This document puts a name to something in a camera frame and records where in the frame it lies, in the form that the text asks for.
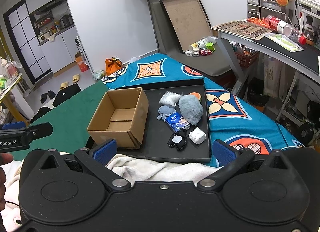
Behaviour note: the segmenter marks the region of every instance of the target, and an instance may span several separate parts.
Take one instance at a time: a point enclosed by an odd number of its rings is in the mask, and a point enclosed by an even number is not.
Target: microwave
[[[39,42],[42,43],[43,41],[45,41],[46,39],[50,38],[50,33],[44,33],[43,35],[41,35],[40,37],[38,37]]]

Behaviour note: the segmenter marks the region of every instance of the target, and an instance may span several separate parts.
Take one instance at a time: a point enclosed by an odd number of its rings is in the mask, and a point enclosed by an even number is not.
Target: trash can
[[[247,101],[260,112],[269,101],[269,96],[263,94],[263,80],[254,77],[248,84]]]

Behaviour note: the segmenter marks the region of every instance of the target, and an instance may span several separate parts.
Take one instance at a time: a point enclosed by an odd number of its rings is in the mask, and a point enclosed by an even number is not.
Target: green blanket
[[[89,138],[88,124],[107,90],[103,82],[98,81],[36,120],[33,125],[51,123],[52,135],[33,141],[29,150],[13,152],[14,159],[23,160],[34,149],[55,148],[74,153],[84,147]]]

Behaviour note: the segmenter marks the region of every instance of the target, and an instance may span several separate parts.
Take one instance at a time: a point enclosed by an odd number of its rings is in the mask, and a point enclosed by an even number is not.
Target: cardboard box
[[[115,139],[118,147],[139,149],[148,108],[149,101],[141,87],[109,90],[98,105],[87,131],[96,144]]]
[[[83,62],[82,56],[81,56],[80,52],[78,52],[78,53],[76,54],[75,60],[76,60],[76,62],[77,62],[77,64],[78,64],[81,72],[85,72],[85,71],[87,71],[87,70],[89,69],[89,66],[86,65],[86,64]]]

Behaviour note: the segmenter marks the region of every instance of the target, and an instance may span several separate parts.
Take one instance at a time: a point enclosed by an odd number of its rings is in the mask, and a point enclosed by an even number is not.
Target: gray chair
[[[231,73],[231,68],[217,44],[214,45],[215,51],[212,55],[187,57],[184,53],[181,53],[174,29],[165,16],[161,4],[159,2],[153,2],[151,6],[160,53],[166,54],[178,62],[203,73],[212,80],[215,80],[226,73]]]

